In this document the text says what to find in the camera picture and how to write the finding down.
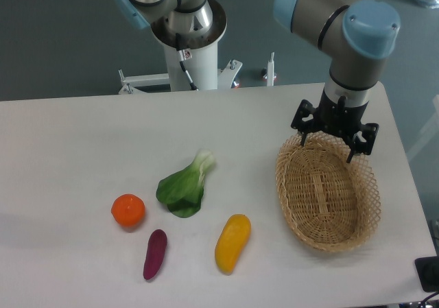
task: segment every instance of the fake fruit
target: fake fruit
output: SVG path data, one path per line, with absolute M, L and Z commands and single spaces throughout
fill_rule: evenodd
M 228 219 L 215 248 L 215 261 L 223 273 L 233 273 L 251 230 L 250 220 L 243 214 L 235 214 Z
M 123 227 L 136 226 L 146 214 L 143 201 L 131 193 L 119 196 L 111 207 L 111 214 Z
M 161 229 L 155 230 L 148 241 L 145 264 L 143 265 L 143 278 L 147 281 L 157 275 L 165 258 L 167 236 Z

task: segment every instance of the black cable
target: black cable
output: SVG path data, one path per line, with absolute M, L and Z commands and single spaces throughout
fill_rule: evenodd
M 181 46 L 181 35 L 180 34 L 176 34 L 176 50 L 179 52 L 181 50 L 183 50 L 182 46 Z M 186 78 L 189 82 L 189 85 L 191 86 L 191 90 L 192 91 L 198 91 L 198 87 L 193 83 L 192 77 L 191 75 L 189 75 L 189 72 L 187 71 L 185 64 L 183 63 L 183 61 L 180 61 L 180 68 L 181 70 L 183 70 L 183 73 L 186 74 Z
M 430 300 L 431 298 L 435 297 L 439 295 L 439 291 L 434 292 L 433 294 L 430 294 L 428 297 L 426 297 L 424 300 L 422 300 L 419 305 L 418 308 L 424 308 L 425 304 L 427 303 L 428 300 Z

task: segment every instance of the light blue joint cap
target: light blue joint cap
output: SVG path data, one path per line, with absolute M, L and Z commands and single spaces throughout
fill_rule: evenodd
M 378 60 L 392 53 L 400 26 L 398 12 L 374 0 L 354 3 L 343 17 L 343 34 L 349 45 L 361 55 Z
M 274 0 L 273 16 L 289 31 L 291 31 L 291 24 L 296 3 L 297 0 Z
M 129 0 L 115 0 L 125 19 L 136 29 L 148 28 L 150 24 L 142 14 L 131 4 Z

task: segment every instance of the orange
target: orange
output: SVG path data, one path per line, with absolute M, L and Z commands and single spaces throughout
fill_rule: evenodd
M 118 197 L 112 204 L 111 214 L 121 226 L 132 227 L 145 217 L 146 208 L 140 198 L 126 193 Z

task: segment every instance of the white cylinder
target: white cylinder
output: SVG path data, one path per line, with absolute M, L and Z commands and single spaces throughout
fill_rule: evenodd
M 201 90 L 218 89 L 218 41 L 200 49 L 191 49 L 192 58 L 183 61 L 193 83 Z M 171 91 L 190 91 L 189 81 L 181 69 L 178 52 L 158 40 L 165 49 L 165 59 Z

